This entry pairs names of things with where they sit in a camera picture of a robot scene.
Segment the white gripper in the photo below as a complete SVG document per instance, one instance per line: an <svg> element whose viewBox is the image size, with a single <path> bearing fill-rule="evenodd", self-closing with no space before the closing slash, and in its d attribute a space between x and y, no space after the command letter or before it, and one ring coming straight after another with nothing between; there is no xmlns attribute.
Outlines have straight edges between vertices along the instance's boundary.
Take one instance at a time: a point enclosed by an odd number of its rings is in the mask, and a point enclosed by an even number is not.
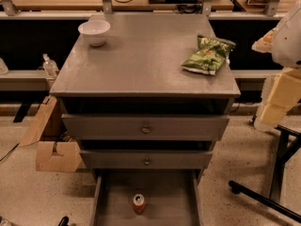
<svg viewBox="0 0 301 226"><path fill-rule="evenodd" d="M269 132L301 100L301 70L284 68L265 79L254 127Z"/></svg>

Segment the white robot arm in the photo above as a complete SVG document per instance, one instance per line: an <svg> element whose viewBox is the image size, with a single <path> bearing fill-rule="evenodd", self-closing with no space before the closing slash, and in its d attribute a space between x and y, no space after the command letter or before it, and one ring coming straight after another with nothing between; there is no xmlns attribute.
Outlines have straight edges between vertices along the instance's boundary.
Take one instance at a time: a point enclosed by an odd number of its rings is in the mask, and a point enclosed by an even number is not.
<svg viewBox="0 0 301 226"><path fill-rule="evenodd" d="M275 128L301 99L301 0L277 26L253 43L252 49L270 53L283 67L265 79L254 126L260 131Z"/></svg>

